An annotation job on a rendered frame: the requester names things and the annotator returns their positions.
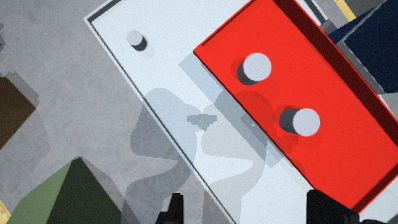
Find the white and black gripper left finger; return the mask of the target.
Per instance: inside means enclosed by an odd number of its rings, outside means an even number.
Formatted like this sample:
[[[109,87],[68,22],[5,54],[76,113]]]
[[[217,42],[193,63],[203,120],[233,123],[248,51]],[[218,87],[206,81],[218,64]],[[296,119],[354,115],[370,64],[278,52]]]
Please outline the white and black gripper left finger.
[[[159,212],[155,224],[184,224],[184,196],[172,193],[167,212]]]

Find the grey cylinder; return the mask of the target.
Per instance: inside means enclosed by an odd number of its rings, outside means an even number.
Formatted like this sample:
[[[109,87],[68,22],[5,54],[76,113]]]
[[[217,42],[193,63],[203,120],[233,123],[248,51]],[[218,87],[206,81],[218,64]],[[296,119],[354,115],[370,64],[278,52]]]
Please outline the grey cylinder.
[[[127,34],[127,41],[136,51],[143,51],[147,47],[146,39],[138,30],[130,31]]]
[[[309,108],[287,109],[279,118],[282,130],[301,136],[311,136],[320,127],[318,114]]]
[[[253,53],[238,67],[237,78],[243,85],[251,86],[266,79],[271,69],[271,62],[266,55]]]

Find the brown cardboard box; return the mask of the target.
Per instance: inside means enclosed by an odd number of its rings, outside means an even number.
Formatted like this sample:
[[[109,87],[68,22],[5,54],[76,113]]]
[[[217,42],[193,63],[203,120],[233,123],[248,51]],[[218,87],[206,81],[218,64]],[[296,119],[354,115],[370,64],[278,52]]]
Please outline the brown cardboard box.
[[[0,150],[36,107],[4,77],[0,77]]]

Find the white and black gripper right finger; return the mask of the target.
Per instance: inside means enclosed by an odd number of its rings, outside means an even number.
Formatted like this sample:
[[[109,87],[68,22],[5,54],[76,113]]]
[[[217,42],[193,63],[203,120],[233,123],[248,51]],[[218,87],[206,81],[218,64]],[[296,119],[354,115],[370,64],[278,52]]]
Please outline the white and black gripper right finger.
[[[306,195],[306,224],[386,224],[364,219],[345,205],[318,189],[311,189]]]

